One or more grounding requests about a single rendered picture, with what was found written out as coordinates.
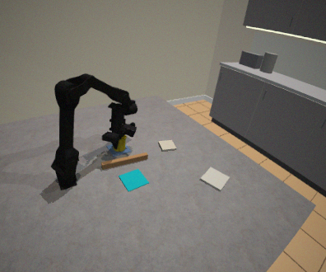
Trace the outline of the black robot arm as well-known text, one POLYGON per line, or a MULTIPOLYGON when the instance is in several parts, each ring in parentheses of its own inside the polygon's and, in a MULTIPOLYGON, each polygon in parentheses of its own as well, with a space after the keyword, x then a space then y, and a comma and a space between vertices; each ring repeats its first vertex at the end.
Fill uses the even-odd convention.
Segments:
MULTIPOLYGON (((112 87, 98 80, 93 75, 86 73, 78 77, 70 77, 60 81, 55 86, 55 96, 60 108, 59 111, 59 146, 55 154, 52 168, 56 171, 61 190, 76 186, 76 169, 79 161, 79 151, 73 147, 74 139, 74 111, 79 103, 80 96, 85 95, 90 88, 105 93, 113 101, 108 108, 112 109, 111 117, 122 119, 125 115, 135 114, 137 105, 135 100, 130 101, 129 92, 112 87), (122 104, 122 105, 121 105, 122 104)), ((133 137, 137 127, 135 123, 121 125, 120 135, 126 134, 133 137)))

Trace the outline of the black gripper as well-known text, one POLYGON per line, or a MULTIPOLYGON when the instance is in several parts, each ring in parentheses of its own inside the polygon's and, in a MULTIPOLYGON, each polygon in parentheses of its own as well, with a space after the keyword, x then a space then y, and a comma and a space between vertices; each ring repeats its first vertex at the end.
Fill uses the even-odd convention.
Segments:
POLYGON ((109 122, 111 122, 111 127, 109 128, 109 130, 111 130, 112 132, 106 132, 101 136, 101 140, 111 142, 114 146, 114 149, 116 150, 118 149, 119 140, 125 135, 124 133, 123 135, 120 135, 121 125, 124 121, 124 118, 115 119, 111 117, 111 119, 109 119, 109 122))

